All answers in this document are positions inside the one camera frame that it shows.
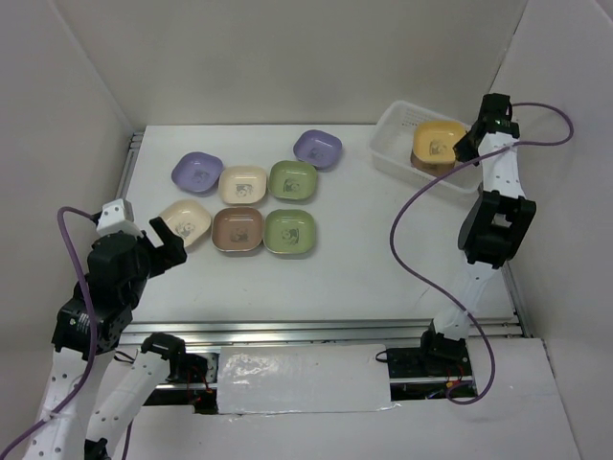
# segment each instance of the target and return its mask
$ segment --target purple bowl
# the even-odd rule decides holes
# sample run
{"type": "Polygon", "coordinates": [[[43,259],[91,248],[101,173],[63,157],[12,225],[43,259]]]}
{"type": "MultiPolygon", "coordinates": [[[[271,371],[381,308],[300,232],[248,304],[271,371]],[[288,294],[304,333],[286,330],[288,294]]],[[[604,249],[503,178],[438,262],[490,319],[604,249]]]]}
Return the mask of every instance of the purple bowl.
{"type": "Polygon", "coordinates": [[[215,185],[222,171],[223,163],[219,158],[193,151],[179,160],[171,177],[179,189],[204,194],[215,185]]]}
{"type": "Polygon", "coordinates": [[[322,170],[338,161],[343,150],[343,143],[338,137],[318,129],[303,133],[294,145],[294,154],[300,161],[310,163],[322,170]]]}

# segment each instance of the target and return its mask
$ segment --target white backdrop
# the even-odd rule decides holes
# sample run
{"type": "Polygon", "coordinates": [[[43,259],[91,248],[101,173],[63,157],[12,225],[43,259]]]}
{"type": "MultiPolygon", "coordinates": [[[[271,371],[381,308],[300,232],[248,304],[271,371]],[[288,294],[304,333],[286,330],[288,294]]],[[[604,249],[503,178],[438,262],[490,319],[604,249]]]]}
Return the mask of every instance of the white backdrop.
{"type": "Polygon", "coordinates": [[[526,0],[54,0],[136,127],[472,121],[526,0]]]}
{"type": "MultiPolygon", "coordinates": [[[[0,57],[2,450],[34,420],[75,283],[57,208],[96,212],[114,196],[128,134],[45,1],[2,2],[0,57]]],[[[83,254],[94,227],[69,219],[83,254]]]]}
{"type": "MultiPolygon", "coordinates": [[[[594,0],[532,0],[493,86],[516,102],[562,107],[577,129],[566,146],[520,151],[522,185],[537,212],[511,266],[584,460],[613,450],[613,400],[598,396],[613,380],[611,50],[613,23],[594,0]]],[[[555,115],[516,115],[524,139],[564,136],[555,115]]]]}

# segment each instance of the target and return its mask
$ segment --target plastic tray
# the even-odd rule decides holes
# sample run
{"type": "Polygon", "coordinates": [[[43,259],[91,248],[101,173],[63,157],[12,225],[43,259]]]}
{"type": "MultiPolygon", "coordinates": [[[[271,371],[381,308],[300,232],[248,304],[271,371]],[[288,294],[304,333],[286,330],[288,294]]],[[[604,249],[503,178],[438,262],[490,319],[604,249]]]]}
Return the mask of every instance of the plastic tray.
{"type": "MultiPolygon", "coordinates": [[[[369,142],[375,168],[392,177],[422,187],[435,177],[411,165],[413,133],[420,123],[452,120],[412,103],[396,101],[380,118],[369,142]]],[[[474,195],[483,180],[481,166],[456,172],[441,185],[462,195],[474,195]]]]}

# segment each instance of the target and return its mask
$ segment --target green bowl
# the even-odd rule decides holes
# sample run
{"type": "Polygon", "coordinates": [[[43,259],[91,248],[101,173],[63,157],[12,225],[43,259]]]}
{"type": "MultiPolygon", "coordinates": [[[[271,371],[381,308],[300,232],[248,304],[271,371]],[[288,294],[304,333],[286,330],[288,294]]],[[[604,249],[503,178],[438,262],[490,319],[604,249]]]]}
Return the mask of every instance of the green bowl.
{"type": "Polygon", "coordinates": [[[315,245],[315,219],[300,209],[278,209],[266,216],[264,245],[275,254],[304,254],[315,245]]]}
{"type": "Polygon", "coordinates": [[[283,199],[307,199],[317,185],[317,171],[302,161],[280,161],[270,170],[268,190],[283,199]]]}

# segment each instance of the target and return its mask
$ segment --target bowl logo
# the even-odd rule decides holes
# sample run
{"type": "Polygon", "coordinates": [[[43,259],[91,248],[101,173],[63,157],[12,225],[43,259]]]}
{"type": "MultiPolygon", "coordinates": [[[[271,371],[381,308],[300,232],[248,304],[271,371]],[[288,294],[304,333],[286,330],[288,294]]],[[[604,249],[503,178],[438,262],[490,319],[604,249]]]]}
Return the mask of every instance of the bowl logo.
{"type": "Polygon", "coordinates": [[[181,238],[186,239],[195,230],[195,225],[190,222],[181,222],[174,227],[174,232],[181,238]]]}
{"type": "Polygon", "coordinates": [[[247,227],[237,227],[232,229],[230,232],[230,241],[231,242],[248,242],[249,241],[249,230],[247,227]]]}
{"type": "Polygon", "coordinates": [[[296,179],[286,179],[284,182],[284,192],[296,193],[300,191],[300,182],[296,179]]]}
{"type": "Polygon", "coordinates": [[[205,180],[209,178],[209,175],[210,174],[208,174],[204,170],[194,171],[193,176],[192,176],[192,182],[195,184],[201,184],[202,182],[204,182],[205,180]]]}
{"type": "Polygon", "coordinates": [[[319,149],[314,148],[308,153],[308,158],[312,160],[321,160],[322,158],[324,158],[324,154],[319,151],[319,149]]]}
{"type": "Polygon", "coordinates": [[[298,244],[300,233],[297,228],[290,228],[281,231],[281,239],[289,246],[298,244]]]}
{"type": "Polygon", "coordinates": [[[430,143],[430,155],[432,156],[443,155],[447,153],[447,150],[447,145],[438,139],[435,139],[430,143]]]}
{"type": "Polygon", "coordinates": [[[245,197],[253,194],[253,185],[251,184],[237,184],[237,196],[245,197]]]}

